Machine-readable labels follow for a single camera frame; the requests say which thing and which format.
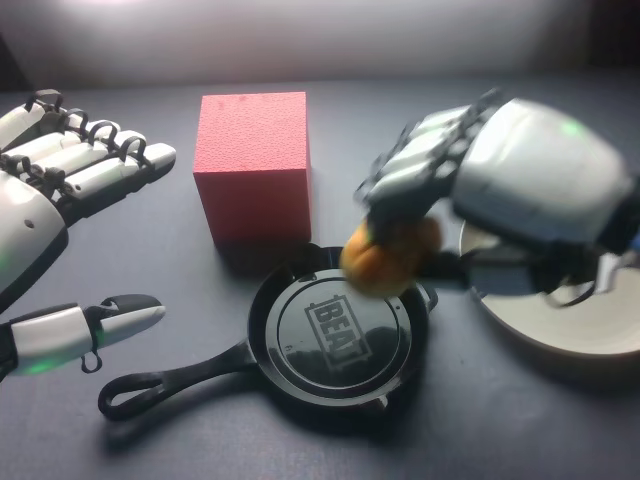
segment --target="white plate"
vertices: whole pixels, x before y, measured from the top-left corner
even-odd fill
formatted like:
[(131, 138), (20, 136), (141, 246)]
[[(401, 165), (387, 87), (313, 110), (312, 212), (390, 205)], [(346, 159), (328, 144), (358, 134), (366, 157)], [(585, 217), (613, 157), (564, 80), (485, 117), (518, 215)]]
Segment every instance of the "white plate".
[[(463, 226), (462, 253), (495, 243), (495, 237), (488, 233), (467, 224)], [(475, 290), (473, 292), (494, 318), (536, 345), (583, 356), (640, 351), (639, 270), (621, 269), (612, 291), (561, 309), (552, 307), (542, 294), (480, 298)]]

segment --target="textured red surface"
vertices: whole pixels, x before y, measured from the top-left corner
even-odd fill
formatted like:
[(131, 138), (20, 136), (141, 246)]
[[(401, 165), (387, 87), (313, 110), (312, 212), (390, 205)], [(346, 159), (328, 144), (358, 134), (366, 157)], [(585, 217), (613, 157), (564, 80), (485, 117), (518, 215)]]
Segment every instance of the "textured red surface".
[(304, 93), (202, 98), (193, 168), (211, 235), (236, 241), (308, 241)]

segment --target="red block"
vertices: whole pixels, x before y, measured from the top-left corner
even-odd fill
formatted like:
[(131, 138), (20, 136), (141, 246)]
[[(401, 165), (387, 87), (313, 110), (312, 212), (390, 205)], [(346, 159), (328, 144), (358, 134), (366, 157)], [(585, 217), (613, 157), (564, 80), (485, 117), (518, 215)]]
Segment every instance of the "red block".
[(202, 97), (193, 167), (216, 244), (307, 242), (304, 92)]

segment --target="black skillet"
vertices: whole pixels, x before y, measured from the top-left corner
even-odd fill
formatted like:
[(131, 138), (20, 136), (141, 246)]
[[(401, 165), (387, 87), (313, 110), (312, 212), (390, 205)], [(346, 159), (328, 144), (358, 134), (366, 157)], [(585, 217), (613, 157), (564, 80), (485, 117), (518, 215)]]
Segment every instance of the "black skillet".
[(127, 420), (196, 383), (255, 367), (303, 402), (386, 407), (420, 364), (437, 296), (415, 286), (400, 297), (364, 297), (338, 268), (340, 252), (308, 245), (258, 290), (246, 340), (196, 365), (117, 378), (100, 392), (98, 408), (109, 420)]

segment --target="robotic hand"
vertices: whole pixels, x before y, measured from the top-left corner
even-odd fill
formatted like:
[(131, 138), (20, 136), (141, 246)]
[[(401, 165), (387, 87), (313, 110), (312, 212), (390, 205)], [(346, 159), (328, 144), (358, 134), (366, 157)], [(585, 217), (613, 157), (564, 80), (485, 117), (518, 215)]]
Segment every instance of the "robotic hand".
[[(55, 98), (53, 103), (44, 101)], [(53, 264), (68, 228), (168, 173), (176, 152), (147, 146), (113, 122), (89, 122), (43, 90), (0, 118), (0, 313)], [(111, 297), (100, 306), (47, 308), (0, 325), (0, 380), (39, 373), (82, 357), (91, 373), (97, 349), (157, 323), (164, 307), (147, 295)], [(94, 370), (84, 355), (97, 357)]]
[(602, 265), (611, 256), (627, 252), (625, 261), (637, 264), (628, 257), (635, 257), (640, 188), (620, 154), (575, 119), (497, 90), (407, 126), (356, 195), (381, 246), (448, 197), (456, 215), (500, 241), (462, 256), (441, 252), (418, 275), (483, 293), (574, 285), (576, 297), (561, 305), (569, 306), (607, 290), (603, 276), (613, 279)]

